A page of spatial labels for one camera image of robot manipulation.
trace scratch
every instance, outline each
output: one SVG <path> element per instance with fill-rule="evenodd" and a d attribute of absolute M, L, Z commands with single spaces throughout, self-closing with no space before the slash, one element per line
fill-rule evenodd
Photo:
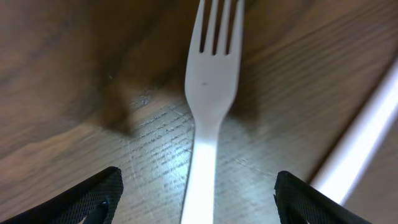
<path fill-rule="evenodd" d="M 237 162 L 238 164 L 241 164 L 242 166 L 244 166 L 244 167 L 246 167 L 248 169 L 257 171 L 258 173 L 262 174 L 262 176 L 275 178 L 274 174 L 271 174 L 269 172 L 264 172 L 264 171 L 262 171 L 262 170 L 260 170 L 258 168 L 255 168 L 255 167 L 248 166 L 248 165 L 244 164 L 243 162 L 239 161 L 239 159 L 235 159 L 235 162 Z"/>
<path fill-rule="evenodd" d="M 192 126 L 193 128 L 195 127 L 195 124 L 193 124 L 193 123 L 191 122 L 190 119 L 188 119 L 184 114 L 182 114 L 182 113 L 180 113 L 180 112 L 178 112 L 177 110 L 174 109 L 174 108 L 176 108 L 176 106 L 173 106 L 173 107 L 169 106 L 169 108 L 170 108 L 170 110 L 172 110 L 174 113 L 180 115 L 183 119 L 185 119 L 186 121 L 188 121 L 188 123 L 191 124 L 191 126 Z"/>
<path fill-rule="evenodd" d="M 152 220 L 155 221 L 155 216 L 154 216 L 154 214 L 152 212 L 152 209 L 149 207 L 149 204 L 147 203 L 147 199 L 145 198 L 144 194 L 142 193 L 141 184 L 139 183 L 139 181 L 137 179 L 136 171 L 135 171 L 135 168 L 134 168 L 134 166 L 132 164 L 132 156 L 131 156 L 131 150 L 130 150 L 130 140 L 127 140 L 127 150 L 128 150 L 129 157 L 130 157 L 131 172 L 132 172 L 133 178 L 136 181 L 136 184 L 138 186 L 138 192 L 141 195 L 141 197 L 142 197 L 142 199 L 143 199 L 143 201 L 145 203 L 145 206 L 147 207 L 147 209 L 149 211 L 149 214 L 152 217 Z"/>

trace fork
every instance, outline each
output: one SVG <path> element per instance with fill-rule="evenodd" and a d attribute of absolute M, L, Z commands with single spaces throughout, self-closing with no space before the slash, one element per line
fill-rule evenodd
<path fill-rule="evenodd" d="M 203 52 L 200 52 L 205 0 L 201 0 L 192 32 L 185 75 L 185 96 L 195 120 L 195 138 L 181 224 L 213 223 L 218 133 L 238 89 L 243 38 L 244 0 L 239 0 L 226 52 L 231 0 L 224 0 L 216 53 L 213 42 L 218 0 L 211 4 Z"/>

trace white utensil handle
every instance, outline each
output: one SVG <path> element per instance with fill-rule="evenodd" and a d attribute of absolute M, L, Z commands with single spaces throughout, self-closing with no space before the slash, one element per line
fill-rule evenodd
<path fill-rule="evenodd" d="M 196 128 L 181 224 L 212 224 L 218 128 Z"/>
<path fill-rule="evenodd" d="M 398 60 L 313 179 L 311 186 L 342 205 L 363 175 L 398 112 Z"/>

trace wooden table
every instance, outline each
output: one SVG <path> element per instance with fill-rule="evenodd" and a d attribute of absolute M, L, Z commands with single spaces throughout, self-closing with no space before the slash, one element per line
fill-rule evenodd
<path fill-rule="evenodd" d="M 0 220 L 117 166 L 113 223 L 179 222 L 197 6 L 0 0 Z M 278 223 L 277 173 L 308 180 L 366 102 L 395 57 L 398 2 L 247 0 L 244 25 L 215 223 Z M 374 223 L 398 218 L 397 135 L 398 124 L 346 204 Z"/>

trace fork handle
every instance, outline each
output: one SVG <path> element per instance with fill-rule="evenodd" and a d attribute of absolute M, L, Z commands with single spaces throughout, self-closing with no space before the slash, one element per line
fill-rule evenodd
<path fill-rule="evenodd" d="M 219 126 L 196 126 L 181 224 L 212 224 Z"/>

